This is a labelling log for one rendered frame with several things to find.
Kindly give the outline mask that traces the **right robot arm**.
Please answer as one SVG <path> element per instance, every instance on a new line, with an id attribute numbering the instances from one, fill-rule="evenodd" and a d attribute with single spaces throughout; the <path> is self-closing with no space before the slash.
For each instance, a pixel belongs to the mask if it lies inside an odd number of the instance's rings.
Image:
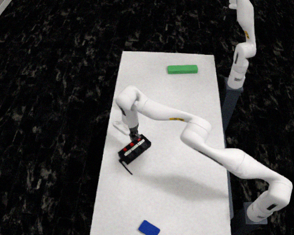
<path id="1" fill-rule="evenodd" d="M 229 0 L 229 8 L 237 9 L 237 20 L 246 35 L 246 42 L 239 43 L 234 53 L 228 85 L 233 89 L 242 87 L 248 68 L 246 58 L 255 56 L 254 8 L 249 0 Z"/>

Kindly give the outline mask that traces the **small blue rectangular block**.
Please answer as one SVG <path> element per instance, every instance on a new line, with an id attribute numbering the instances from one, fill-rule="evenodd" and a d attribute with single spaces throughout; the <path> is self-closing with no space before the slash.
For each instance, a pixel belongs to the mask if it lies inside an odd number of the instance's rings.
<path id="1" fill-rule="evenodd" d="M 160 229 L 152 225 L 150 222 L 144 220 L 139 227 L 139 231 L 145 235 L 158 235 Z"/>

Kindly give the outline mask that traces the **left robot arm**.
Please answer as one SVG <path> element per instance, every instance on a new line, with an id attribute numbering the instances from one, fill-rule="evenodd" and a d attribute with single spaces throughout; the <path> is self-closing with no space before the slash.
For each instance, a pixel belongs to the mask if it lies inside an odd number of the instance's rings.
<path id="1" fill-rule="evenodd" d="M 137 106 L 135 101 L 138 101 Z M 156 121 L 183 121 L 187 125 L 180 139 L 187 146 L 214 160 L 239 178 L 260 178 L 267 181 L 270 184 L 269 189 L 247 209 L 248 218 L 253 222 L 266 219 L 289 203 L 292 183 L 287 178 L 263 166 L 240 149 L 217 149 L 207 146 L 205 141 L 212 126 L 205 119 L 152 100 L 135 86 L 126 86 L 117 95 L 116 104 L 121 110 L 122 121 L 114 121 L 113 126 L 124 135 L 128 136 L 129 128 L 134 128 L 139 123 L 137 112 Z"/>

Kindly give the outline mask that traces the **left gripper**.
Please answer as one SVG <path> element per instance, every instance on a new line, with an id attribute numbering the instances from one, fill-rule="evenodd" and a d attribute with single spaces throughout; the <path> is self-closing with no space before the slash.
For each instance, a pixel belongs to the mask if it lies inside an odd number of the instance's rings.
<path id="1" fill-rule="evenodd" d="M 129 128 L 131 131 L 129 134 L 131 141 L 139 140 L 142 137 L 142 135 L 138 133 L 139 132 L 138 127 L 139 127 L 139 124 L 137 124 L 137 126 L 134 128 Z"/>

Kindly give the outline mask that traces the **green rectangular block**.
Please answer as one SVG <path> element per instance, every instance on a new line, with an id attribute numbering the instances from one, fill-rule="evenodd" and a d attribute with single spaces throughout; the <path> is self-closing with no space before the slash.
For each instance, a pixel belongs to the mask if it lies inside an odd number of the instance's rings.
<path id="1" fill-rule="evenodd" d="M 168 74 L 197 74 L 198 66 L 194 65 L 173 65 L 167 67 Z"/>

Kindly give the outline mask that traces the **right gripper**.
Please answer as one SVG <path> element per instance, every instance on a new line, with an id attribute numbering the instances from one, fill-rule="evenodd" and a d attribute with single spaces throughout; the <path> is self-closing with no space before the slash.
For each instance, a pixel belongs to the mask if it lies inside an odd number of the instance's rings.
<path id="1" fill-rule="evenodd" d="M 229 8 L 229 5 L 230 5 L 230 3 L 228 4 L 228 7 L 225 7 L 225 6 L 223 6 L 223 9 L 222 9 L 222 12 L 221 12 L 221 14 L 223 15 L 223 20 L 225 20 L 225 16 L 227 15 L 227 14 L 236 14 L 237 15 L 237 9 L 232 9 L 232 8 Z M 224 12 L 225 10 L 227 9 L 227 11 L 226 12 Z"/>

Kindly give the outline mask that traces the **black power strip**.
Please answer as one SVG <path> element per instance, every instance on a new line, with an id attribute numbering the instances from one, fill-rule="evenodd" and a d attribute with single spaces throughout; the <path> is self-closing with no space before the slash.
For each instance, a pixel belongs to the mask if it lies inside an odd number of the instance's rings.
<path id="1" fill-rule="evenodd" d="M 142 137 L 139 140 L 132 141 L 118 152 L 118 156 L 120 157 L 119 162 L 131 175 L 132 173 L 125 167 L 122 162 L 124 161 L 127 165 L 129 165 L 139 155 L 141 155 L 143 152 L 151 147 L 151 142 L 143 134 L 141 135 Z"/>

